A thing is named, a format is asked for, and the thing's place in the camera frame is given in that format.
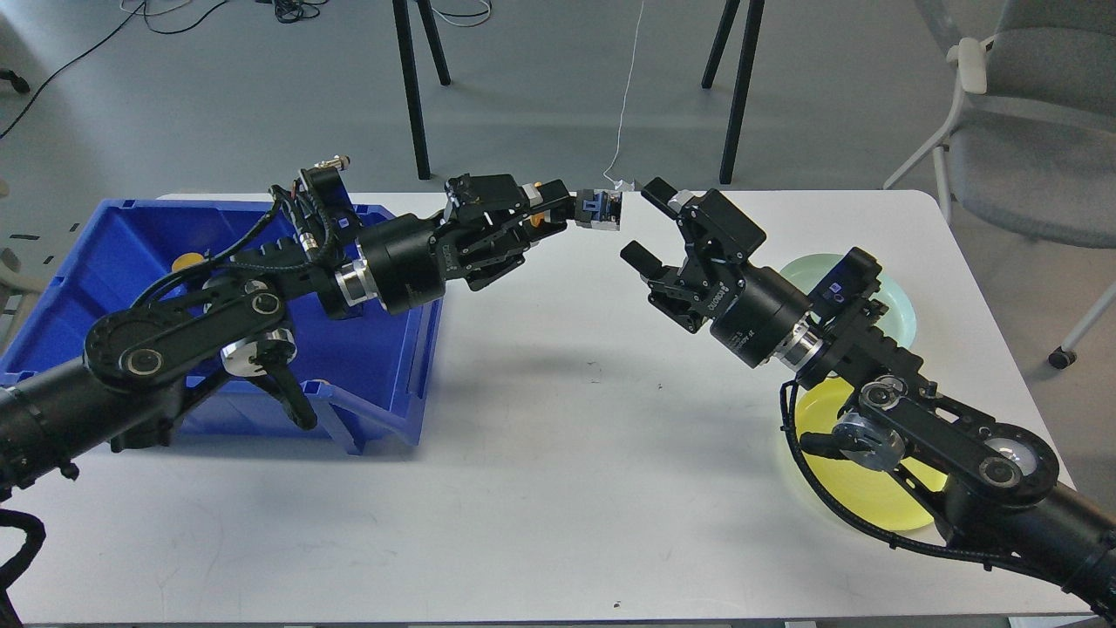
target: black stand leg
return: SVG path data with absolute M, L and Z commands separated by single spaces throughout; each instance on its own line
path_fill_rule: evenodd
M 395 35 L 400 39 L 400 62 L 403 65 L 403 88 L 407 95 L 407 114 L 411 116 L 411 139 L 415 146 L 415 164 L 419 167 L 419 177 L 427 180 L 430 178 L 430 155 L 426 154 L 426 131 L 422 124 L 422 102 L 419 98 L 419 75 L 415 71 L 415 50 L 414 42 L 411 40 L 411 17 L 407 15 L 407 0 L 392 0 L 392 9 L 395 11 Z
M 450 68 L 445 65 L 442 38 L 437 36 L 437 22 L 434 21 L 434 10 L 430 6 L 430 0 L 419 0 L 419 15 L 422 16 L 422 27 L 426 31 L 426 41 L 430 42 L 430 51 L 434 55 L 434 67 L 437 68 L 437 81 L 442 85 L 449 85 Z
M 737 86 L 732 90 L 732 108 L 729 110 L 729 131 L 724 136 L 724 153 L 721 155 L 722 185 L 732 182 L 732 168 L 737 163 L 737 146 L 740 144 L 740 127 L 744 122 L 748 86 L 752 80 L 752 64 L 756 61 L 756 44 L 760 38 L 763 1 L 749 0 L 748 3 L 748 18 L 744 20 L 744 44 L 740 48 Z
M 740 0 L 727 0 L 724 2 L 721 23 L 716 26 L 716 35 L 713 36 L 713 49 L 709 51 L 709 61 L 705 62 L 705 75 L 701 78 L 702 89 L 709 89 L 713 86 L 713 77 L 716 76 L 716 66 L 721 65 L 721 55 L 724 54 L 724 44 L 729 40 L 729 31 L 732 30 L 732 20 L 737 19 L 738 9 L 740 9 Z

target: blue plastic bin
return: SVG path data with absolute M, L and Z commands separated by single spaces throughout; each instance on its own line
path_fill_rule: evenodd
M 231 201 L 102 202 L 19 336 L 0 357 L 0 385 L 79 356 L 85 335 L 97 319 L 128 307 L 183 252 L 224 249 L 268 206 Z M 366 224 L 392 218 L 378 205 L 356 209 Z M 291 231 L 278 218 L 256 243 Z M 181 432 L 333 438 L 349 454 L 360 454 L 368 441 L 388 434 L 417 445 L 442 301 L 397 317 L 369 301 L 363 317 L 346 321 L 327 318 L 312 293 L 292 300 L 289 307 L 298 345 L 290 368 L 318 415 L 318 427 L 298 429 L 277 402 L 234 380 L 190 413 Z M 200 377 L 191 376 L 186 384 L 199 381 Z

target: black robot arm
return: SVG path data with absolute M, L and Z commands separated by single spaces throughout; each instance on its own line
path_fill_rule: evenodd
M 783 387 L 783 432 L 799 470 L 822 502 L 856 530 L 918 553 L 999 567 L 1050 581 L 1109 622 L 1116 613 L 1116 518 L 1058 482 L 1054 451 L 1030 432 L 942 396 L 922 358 L 885 337 L 873 299 L 879 263 L 854 248 L 809 294 L 748 257 L 766 234 L 723 194 L 679 192 L 661 178 L 644 196 L 674 220 L 681 267 L 638 242 L 622 252 L 651 288 L 648 300 L 691 334 L 711 334 L 749 367 L 778 358 L 795 371 Z M 798 389 L 836 374 L 853 394 L 830 434 L 797 437 Z M 887 473 L 931 515 L 945 540 L 933 545 L 882 530 L 845 509 L 805 455 Z M 903 465 L 914 458 L 946 475 L 931 491 Z
M 273 397 L 300 428 L 314 428 L 317 417 L 288 368 L 297 354 L 287 309 L 295 298 L 315 293 L 331 319 L 357 316 L 374 298 L 396 313 L 441 297 L 448 279 L 474 290 L 489 284 L 568 221 L 619 228 L 616 192 L 570 194 L 561 181 L 519 185 L 509 174 L 451 178 L 444 211 L 430 218 L 364 224 L 340 178 L 347 165 L 334 157 L 301 170 L 289 190 L 272 185 L 270 210 L 237 242 L 98 320 L 80 357 L 0 388 L 0 502 L 56 468 L 76 480 L 74 458 L 102 443 L 114 452 L 170 445 L 184 415 L 233 377 Z M 294 235 L 249 248 L 279 215 Z M 187 388 L 191 373 L 208 375 Z M 19 554 L 0 566 L 7 628 L 20 622 L 6 590 L 44 532 L 37 519 L 11 511 L 0 511 L 0 526 L 27 533 Z

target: gray floor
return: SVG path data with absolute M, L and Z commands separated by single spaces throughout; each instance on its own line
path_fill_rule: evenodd
M 180 27 L 213 3 L 195 0 L 153 23 Z M 974 36 L 991 32 L 998 4 L 947 3 Z M 698 81 L 720 7 L 647 0 L 614 176 L 716 185 L 739 25 L 714 88 Z M 28 271 L 49 276 L 73 239 L 70 224 L 102 197 L 263 191 L 335 153 L 353 157 L 346 181 L 354 191 L 439 190 L 444 177 L 470 171 L 602 186 L 638 11 L 635 0 L 500 0 L 480 28 L 442 25 L 451 87 L 437 86 L 416 39 L 435 174 L 426 182 L 415 177 L 387 2 L 336 1 L 317 20 L 280 26 L 268 7 L 233 0 L 173 37 L 133 20 L 57 78 L 0 141 L 0 177 L 11 186 L 0 201 L 0 236 Z M 0 16 L 0 66 L 32 86 L 125 17 L 115 0 L 6 0 Z M 878 187 L 941 123 L 951 81 L 912 3 L 771 2 L 731 186 Z M 0 87 L 7 124 L 26 96 Z M 929 165 L 904 186 L 931 190 Z M 1069 472 L 1116 510 L 1116 313 L 1070 370 L 1043 364 L 1116 276 L 1116 251 L 1032 242 L 963 210 L 954 231 Z M 42 238 L 7 238 L 18 232 Z

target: chair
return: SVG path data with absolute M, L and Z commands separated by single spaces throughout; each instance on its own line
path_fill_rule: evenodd
M 930 154 L 945 219 L 952 197 L 1023 235 L 1116 248 L 1116 1 L 1014 0 L 995 33 L 962 39 L 945 123 L 887 181 Z M 1048 361 L 1065 369 L 1116 300 L 1116 282 Z
M 19 259 L 11 249 L 0 248 L 0 354 L 16 337 L 16 331 L 46 289 L 42 281 L 19 273 Z M 19 303 L 8 308 L 8 301 L 16 298 L 19 298 Z

